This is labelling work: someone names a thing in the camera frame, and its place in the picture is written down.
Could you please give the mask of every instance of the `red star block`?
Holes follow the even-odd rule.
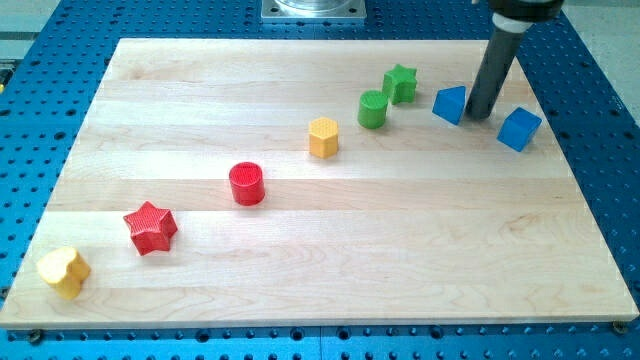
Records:
[[[131,240],[140,255],[154,250],[169,251],[171,237],[178,231],[171,211],[159,209],[146,201],[138,211],[124,217],[131,231]]]

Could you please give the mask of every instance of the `red cylinder block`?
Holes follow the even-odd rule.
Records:
[[[240,205],[258,204],[264,199],[262,169],[252,162],[242,162],[231,168],[229,181],[233,199]]]

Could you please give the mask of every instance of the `red block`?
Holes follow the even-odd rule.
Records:
[[[146,201],[138,211],[126,215],[124,221],[131,231],[131,240],[140,255],[154,250],[169,251],[171,237],[178,231],[169,209],[159,209]]]
[[[240,205],[255,205],[264,199],[264,181],[260,166],[243,162],[229,171],[233,199]]]

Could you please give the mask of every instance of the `green cylinder block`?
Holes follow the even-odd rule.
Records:
[[[365,91],[360,96],[358,123],[367,129],[377,129],[387,119],[389,97],[378,90]]]

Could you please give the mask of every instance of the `toy block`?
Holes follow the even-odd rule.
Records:
[[[323,159],[338,152],[337,122],[321,117],[309,124],[309,152]]]
[[[389,97],[391,104],[411,103],[416,96],[416,69],[396,65],[384,74],[382,92]]]
[[[432,112],[453,125],[458,125],[464,110],[465,93],[464,86],[438,91]]]
[[[171,237],[178,231],[168,209],[160,209],[146,201],[138,211],[124,217],[129,226],[131,240],[144,256],[154,250],[171,250]]]
[[[262,169],[252,162],[236,164],[229,171],[233,199],[240,205],[256,205],[264,199]]]
[[[536,134],[542,119],[523,108],[517,108],[502,124],[498,140],[515,151],[522,151]]]
[[[38,261],[38,274],[58,295],[71,300],[80,294],[82,283],[91,273],[78,250],[65,246],[56,249]]]
[[[360,96],[358,123],[367,129],[377,129],[387,119],[389,97],[378,90],[365,91]]]

